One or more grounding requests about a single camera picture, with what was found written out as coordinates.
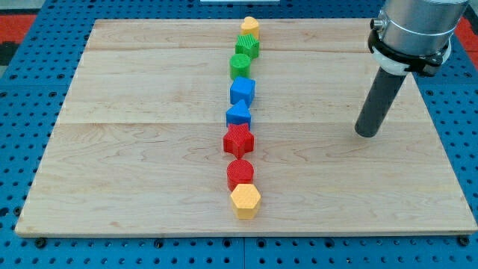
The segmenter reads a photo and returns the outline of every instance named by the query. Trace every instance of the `wooden board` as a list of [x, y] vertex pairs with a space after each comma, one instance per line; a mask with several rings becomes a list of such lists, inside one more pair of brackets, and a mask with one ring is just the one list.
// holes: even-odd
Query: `wooden board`
[[223, 152], [240, 20], [98, 20], [16, 231], [24, 237], [451, 235], [477, 230], [411, 76], [353, 124], [366, 19], [261, 20], [251, 107], [262, 207], [236, 220]]

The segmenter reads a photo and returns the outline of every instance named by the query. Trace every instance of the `green block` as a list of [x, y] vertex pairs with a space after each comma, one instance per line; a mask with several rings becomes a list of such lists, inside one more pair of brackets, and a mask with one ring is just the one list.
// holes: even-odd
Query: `green block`
[[229, 66], [231, 67], [232, 80], [235, 80], [238, 76], [249, 78], [251, 58], [242, 53], [232, 55]]
[[255, 39], [252, 34], [238, 35], [236, 43], [236, 53], [242, 53], [251, 59], [259, 56], [259, 40]]

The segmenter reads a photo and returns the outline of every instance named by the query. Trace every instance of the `blue cube block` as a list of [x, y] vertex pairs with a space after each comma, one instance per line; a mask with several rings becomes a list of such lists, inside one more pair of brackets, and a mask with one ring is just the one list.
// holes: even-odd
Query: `blue cube block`
[[249, 130], [251, 129], [251, 113], [243, 99], [227, 110], [226, 125], [228, 126], [229, 123], [237, 125], [247, 123], [249, 124]]
[[247, 107], [250, 107], [255, 95], [255, 81], [238, 76], [232, 83], [230, 95], [232, 105], [244, 100]]

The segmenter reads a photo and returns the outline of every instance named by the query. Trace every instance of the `yellow block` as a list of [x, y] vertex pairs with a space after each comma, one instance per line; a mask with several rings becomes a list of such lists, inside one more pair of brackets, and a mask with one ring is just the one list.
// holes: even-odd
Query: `yellow block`
[[261, 194], [254, 184], [238, 184], [231, 193], [232, 211], [240, 220], [251, 220], [261, 207]]
[[240, 34], [252, 34], [259, 40], [259, 22], [257, 19], [251, 16], [245, 17], [244, 22], [240, 25]]

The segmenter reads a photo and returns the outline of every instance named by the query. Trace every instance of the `toy block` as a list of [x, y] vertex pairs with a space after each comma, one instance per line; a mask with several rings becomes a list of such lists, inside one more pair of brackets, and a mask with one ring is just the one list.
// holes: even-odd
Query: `toy block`
[[247, 123], [250, 130], [251, 113], [243, 99], [226, 111], [226, 125], [229, 126], [229, 123], [234, 123], [236, 125]]
[[229, 60], [229, 66], [231, 68], [230, 76], [232, 80], [235, 80], [238, 76], [249, 78], [251, 58], [242, 53], [232, 55], [231, 60]]
[[224, 151], [241, 159], [244, 154], [254, 151], [254, 135], [249, 132], [247, 123], [229, 124], [229, 130], [223, 137]]
[[233, 191], [238, 184], [252, 184], [254, 167], [246, 160], [234, 160], [227, 166], [227, 186]]
[[255, 39], [252, 34], [239, 35], [236, 42], [236, 53], [242, 53], [251, 59], [259, 57], [259, 40]]
[[255, 81], [238, 76], [232, 83], [230, 96], [232, 105], [237, 104], [240, 100], [244, 100], [247, 107], [250, 107], [255, 97]]
[[232, 211], [240, 220], [251, 220], [261, 207], [261, 194], [253, 184], [238, 184], [231, 193]]
[[251, 16], [244, 18], [244, 22], [240, 25], [240, 34], [252, 34], [259, 40], [259, 22]]

